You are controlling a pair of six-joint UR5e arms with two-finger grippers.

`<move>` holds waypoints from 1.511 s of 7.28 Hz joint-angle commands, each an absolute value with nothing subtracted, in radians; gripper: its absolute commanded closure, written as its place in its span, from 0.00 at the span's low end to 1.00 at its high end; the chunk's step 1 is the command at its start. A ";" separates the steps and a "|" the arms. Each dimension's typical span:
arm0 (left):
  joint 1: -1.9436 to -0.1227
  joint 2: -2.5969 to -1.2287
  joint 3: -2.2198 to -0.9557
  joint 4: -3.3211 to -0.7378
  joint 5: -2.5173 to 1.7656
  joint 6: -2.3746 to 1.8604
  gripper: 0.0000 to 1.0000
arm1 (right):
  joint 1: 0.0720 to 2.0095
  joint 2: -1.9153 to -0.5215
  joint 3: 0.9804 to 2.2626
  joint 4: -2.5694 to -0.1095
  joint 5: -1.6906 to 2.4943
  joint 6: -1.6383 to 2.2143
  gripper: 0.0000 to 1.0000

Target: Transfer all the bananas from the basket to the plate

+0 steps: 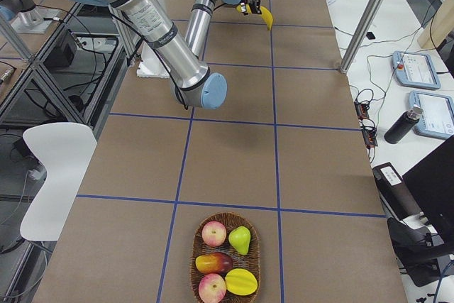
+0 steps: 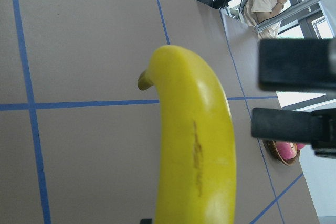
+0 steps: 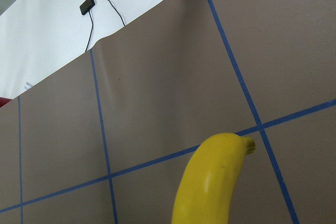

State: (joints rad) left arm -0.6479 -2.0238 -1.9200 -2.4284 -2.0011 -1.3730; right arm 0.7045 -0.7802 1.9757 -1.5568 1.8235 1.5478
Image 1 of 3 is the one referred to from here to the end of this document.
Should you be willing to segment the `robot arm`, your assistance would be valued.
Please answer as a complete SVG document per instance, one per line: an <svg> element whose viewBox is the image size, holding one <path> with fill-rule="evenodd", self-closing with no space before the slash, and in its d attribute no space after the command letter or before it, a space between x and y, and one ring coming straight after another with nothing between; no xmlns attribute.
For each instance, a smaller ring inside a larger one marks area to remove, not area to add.
<svg viewBox="0 0 454 303"><path fill-rule="evenodd" d="M208 33L216 2L234 6L248 15L262 16L267 27L272 27L272 15L261 0L194 0L185 35L180 35L175 23L167 16L158 0L72 0L81 4L111 6L122 11L128 25L150 46L163 61L170 75L176 100L184 106L217 109L227 95L223 75L211 72L199 59Z"/></svg>

